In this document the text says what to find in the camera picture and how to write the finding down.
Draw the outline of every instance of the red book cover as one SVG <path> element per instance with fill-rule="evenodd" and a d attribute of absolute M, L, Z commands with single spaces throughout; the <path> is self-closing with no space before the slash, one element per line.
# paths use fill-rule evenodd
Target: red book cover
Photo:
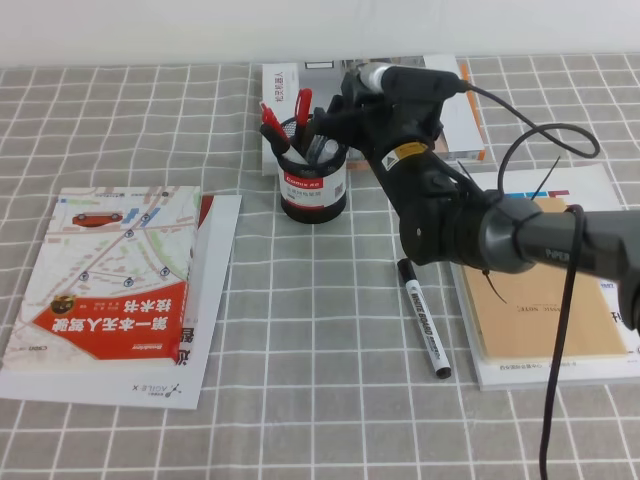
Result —
<path fill-rule="evenodd" d="M 63 189 L 5 367 L 175 363 L 199 207 L 198 187 Z"/>

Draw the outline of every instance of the black pen holder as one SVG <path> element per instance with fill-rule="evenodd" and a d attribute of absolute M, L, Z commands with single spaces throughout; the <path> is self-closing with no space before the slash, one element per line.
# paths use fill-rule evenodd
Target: black pen holder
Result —
<path fill-rule="evenodd" d="M 289 140 L 296 129 L 295 118 L 282 123 Z M 339 145 L 330 160 L 320 165 L 302 165 L 276 154 L 282 210 L 300 223 L 325 223 L 336 218 L 347 205 L 347 153 Z"/>

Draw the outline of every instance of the table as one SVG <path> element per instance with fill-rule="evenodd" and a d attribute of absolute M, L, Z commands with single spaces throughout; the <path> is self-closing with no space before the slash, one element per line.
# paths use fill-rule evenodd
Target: table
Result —
<path fill-rule="evenodd" d="M 596 161 L 621 201 L 640 205 L 640 55 L 460 61 L 534 121 L 593 129 Z M 275 178 L 260 174 L 260 88 L 257 65 L 2 71 L 0 351 L 60 188 L 200 185 L 244 198 L 198 409 L 0 400 L 0 478 L 538 478 L 543 392 L 479 392 L 444 264 L 419 272 L 454 367 L 435 379 L 373 175 L 350 172 L 347 209 L 328 224 L 282 213 Z M 487 159 L 468 169 L 496 171 L 521 127 L 480 105 Z M 511 168 L 558 154 L 533 139 Z M 635 385 L 561 388 L 551 478 L 638 478 L 639 398 Z"/>

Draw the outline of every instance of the black marker cap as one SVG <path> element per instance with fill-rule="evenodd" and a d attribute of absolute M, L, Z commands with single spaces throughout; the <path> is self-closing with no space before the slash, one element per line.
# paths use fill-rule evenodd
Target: black marker cap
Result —
<path fill-rule="evenodd" d="M 398 261 L 398 272 L 400 272 L 400 278 L 402 278 L 404 283 L 407 283 L 409 280 L 416 279 L 416 272 L 413 270 L 413 264 L 408 258 L 403 258 Z"/>
<path fill-rule="evenodd" d="M 449 378 L 451 376 L 451 367 L 444 367 L 440 370 L 436 370 L 436 376 L 440 380 L 444 380 L 445 378 Z"/>

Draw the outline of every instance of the pen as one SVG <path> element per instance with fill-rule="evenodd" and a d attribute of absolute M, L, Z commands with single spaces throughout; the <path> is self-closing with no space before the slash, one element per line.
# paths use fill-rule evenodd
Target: pen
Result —
<path fill-rule="evenodd" d="M 283 138 L 272 125 L 263 123 L 260 126 L 260 133 L 271 144 L 271 150 L 276 156 L 282 156 L 293 163 L 307 165 L 304 157 L 295 148 L 291 148 L 289 141 Z"/>
<path fill-rule="evenodd" d="M 302 135 L 302 142 L 300 144 L 300 148 L 298 149 L 298 151 L 305 157 L 309 153 L 311 142 L 315 139 L 316 133 L 318 131 L 318 122 L 325 116 L 326 113 L 323 108 L 316 107 L 314 109 L 313 117 L 311 117 L 307 128 L 305 128 L 304 130 L 304 134 Z"/>
<path fill-rule="evenodd" d="M 296 109 L 294 116 L 296 118 L 296 131 L 293 134 L 293 145 L 295 147 L 300 145 L 302 135 L 307 127 L 309 121 L 309 110 L 311 110 L 311 97 L 313 92 L 310 88 L 302 88 L 298 92 L 298 99 L 296 100 Z"/>
<path fill-rule="evenodd" d="M 282 128 L 282 125 L 280 125 L 280 122 L 278 121 L 276 114 L 273 113 L 273 110 L 267 107 L 267 105 L 264 102 L 260 102 L 260 107 L 262 108 L 262 123 L 272 127 L 276 131 L 276 133 L 278 133 L 278 135 L 280 135 L 283 139 L 287 140 L 287 143 L 289 143 L 287 134 Z"/>
<path fill-rule="evenodd" d="M 318 160 L 316 161 L 316 163 L 318 165 L 321 165 L 324 162 L 333 160 L 333 158 L 336 156 L 336 153 L 338 153 L 338 149 L 339 149 L 338 142 L 331 139 L 327 140 L 325 137 L 324 145 L 322 146 L 322 150 L 318 155 Z"/>
<path fill-rule="evenodd" d="M 429 312 L 427 303 L 424 301 L 422 289 L 416 279 L 416 272 L 413 270 L 411 260 L 408 258 L 400 260 L 398 262 L 398 271 L 402 281 L 405 283 L 407 293 L 409 293 L 413 311 L 418 317 L 420 332 L 429 352 L 433 368 L 436 371 L 436 376 L 441 379 L 449 378 L 451 376 L 451 366 L 438 336 L 436 326 L 433 323 L 433 317 Z"/>
<path fill-rule="evenodd" d="M 322 152 L 322 147 L 324 146 L 324 142 L 327 141 L 327 137 L 321 137 L 316 135 L 311 140 L 309 144 L 309 148 L 306 149 L 304 158 L 307 160 L 307 163 L 314 167 L 318 163 L 318 157 L 320 156 L 320 152 Z"/>

